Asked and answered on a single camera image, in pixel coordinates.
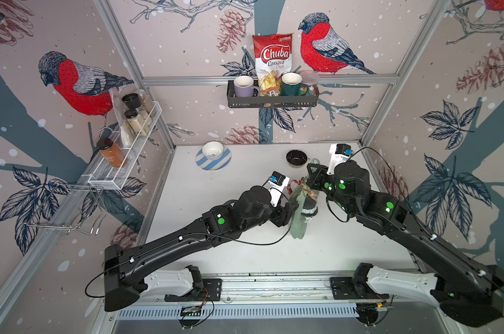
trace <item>ventilation grille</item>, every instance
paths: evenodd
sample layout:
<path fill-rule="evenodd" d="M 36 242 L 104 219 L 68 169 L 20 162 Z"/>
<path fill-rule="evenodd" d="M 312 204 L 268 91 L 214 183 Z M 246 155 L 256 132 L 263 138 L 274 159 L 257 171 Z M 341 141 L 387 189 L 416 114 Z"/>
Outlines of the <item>ventilation grille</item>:
<path fill-rule="evenodd" d="M 119 311 L 117 320 L 175 320 L 181 319 L 184 305 L 130 306 Z M 207 304 L 202 311 L 188 316 L 200 319 L 213 310 Z M 268 318 L 342 318 L 359 317 L 355 303 L 324 304 L 215 304 L 209 319 L 268 319 Z"/>

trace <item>green mug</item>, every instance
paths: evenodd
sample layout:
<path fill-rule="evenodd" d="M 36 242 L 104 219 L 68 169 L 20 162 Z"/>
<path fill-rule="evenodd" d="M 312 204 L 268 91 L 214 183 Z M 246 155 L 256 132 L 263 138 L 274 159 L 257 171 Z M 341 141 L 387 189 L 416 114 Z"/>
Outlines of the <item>green mug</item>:
<path fill-rule="evenodd" d="M 282 76 L 282 96 L 298 96 L 302 77 L 293 72 Z"/>

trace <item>purple mug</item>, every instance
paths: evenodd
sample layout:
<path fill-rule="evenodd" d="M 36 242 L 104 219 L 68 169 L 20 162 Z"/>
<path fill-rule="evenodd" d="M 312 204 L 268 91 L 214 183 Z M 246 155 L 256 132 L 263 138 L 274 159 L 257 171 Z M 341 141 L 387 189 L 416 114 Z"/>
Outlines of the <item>purple mug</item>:
<path fill-rule="evenodd" d="M 237 97 L 251 97 L 254 96 L 254 89 L 259 93 L 259 87 L 254 86 L 254 78 L 247 75 L 236 77 L 233 81 L 235 86 L 235 96 Z"/>

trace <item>bird illustration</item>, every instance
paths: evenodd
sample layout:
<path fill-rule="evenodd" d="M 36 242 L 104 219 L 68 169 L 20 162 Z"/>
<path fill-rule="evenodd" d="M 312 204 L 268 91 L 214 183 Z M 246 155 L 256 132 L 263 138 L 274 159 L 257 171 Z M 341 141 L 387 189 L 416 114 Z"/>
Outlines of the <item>bird illustration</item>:
<path fill-rule="evenodd" d="M 335 33 L 326 14 L 309 14 L 298 29 L 302 30 L 302 59 L 315 72 L 335 74 L 338 70 L 357 68 L 374 74 L 354 55 L 348 42 Z"/>
<path fill-rule="evenodd" d="M 85 115 L 105 115 L 113 103 L 109 89 L 133 80 L 110 74 L 99 67 L 85 66 L 68 59 L 57 51 L 50 51 L 39 61 L 40 78 L 44 85 L 53 87 L 77 111 Z"/>
<path fill-rule="evenodd" d="M 504 0 L 469 0 L 467 2 L 457 5 L 456 7 L 462 8 L 463 6 L 466 6 L 474 2 L 482 3 L 485 7 L 484 12 L 478 17 L 478 19 L 475 22 L 480 22 L 484 14 L 487 13 L 487 11 L 499 12 L 500 20 L 498 20 L 495 24 L 504 22 L 504 18 L 502 18 L 502 11 L 504 10 Z"/>

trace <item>black metal basket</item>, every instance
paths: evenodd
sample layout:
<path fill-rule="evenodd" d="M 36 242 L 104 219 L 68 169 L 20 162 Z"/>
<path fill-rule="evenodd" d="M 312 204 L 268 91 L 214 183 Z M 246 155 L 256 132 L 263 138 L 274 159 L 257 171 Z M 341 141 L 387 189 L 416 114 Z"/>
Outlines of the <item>black metal basket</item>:
<path fill-rule="evenodd" d="M 315 88 L 315 95 L 302 96 L 258 96 L 254 92 L 251 97 L 235 96 L 233 80 L 228 80 L 228 107 L 230 108 L 283 108 L 283 107 L 315 107 L 319 100 L 319 90 Z"/>

